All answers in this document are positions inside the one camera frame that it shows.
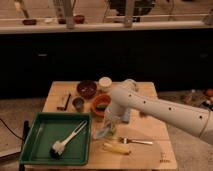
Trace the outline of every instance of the orange bowl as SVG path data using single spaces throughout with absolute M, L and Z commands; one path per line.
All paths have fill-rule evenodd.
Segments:
M 97 116 L 104 117 L 104 111 L 105 108 L 109 105 L 111 99 L 110 96 L 102 93 L 96 96 L 91 105 L 92 113 L 94 113 Z

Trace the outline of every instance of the tiled floor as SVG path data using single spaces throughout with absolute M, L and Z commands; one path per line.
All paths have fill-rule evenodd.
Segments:
M 189 91 L 178 92 L 159 92 L 161 99 L 182 103 L 181 97 Z M 202 91 L 197 91 L 193 96 L 190 105 L 199 106 L 205 100 Z M 14 130 L 18 135 L 22 135 L 24 120 L 32 122 L 35 113 L 43 108 L 45 98 L 29 99 L 4 99 L 0 100 L 0 117 Z M 213 148 L 212 146 L 192 137 L 191 135 L 177 129 L 171 125 L 168 126 L 168 132 L 171 138 L 175 156 L 178 162 L 179 171 L 212 171 L 213 168 Z M 17 147 L 21 141 L 14 137 L 0 123 L 0 151 Z M 8 160 L 0 161 L 0 171 L 18 170 L 18 162 Z

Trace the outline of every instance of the red bowl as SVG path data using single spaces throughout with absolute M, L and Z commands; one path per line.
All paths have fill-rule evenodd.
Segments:
M 104 109 L 98 109 L 97 106 L 98 105 L 108 106 L 110 101 L 111 101 L 111 98 L 106 93 L 99 94 L 92 101 L 92 105 L 91 105 L 92 113 L 94 113 L 95 115 L 104 117 L 105 110 Z
M 91 99 L 97 91 L 97 85 L 92 80 L 83 80 L 77 85 L 77 92 L 85 99 Z

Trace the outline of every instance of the white container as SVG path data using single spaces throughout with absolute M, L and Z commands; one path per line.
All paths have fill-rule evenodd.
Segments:
M 112 80 L 109 77 L 102 77 L 98 81 L 100 90 L 107 93 L 110 90 L 110 86 L 112 85 Z

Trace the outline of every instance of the plastic tray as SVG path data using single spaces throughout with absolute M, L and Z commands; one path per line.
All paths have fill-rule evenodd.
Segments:
M 88 124 L 66 145 L 59 159 L 50 157 L 49 150 L 56 140 L 64 140 L 83 120 Z M 21 156 L 21 164 L 84 165 L 88 161 L 91 131 L 90 114 L 38 113 Z

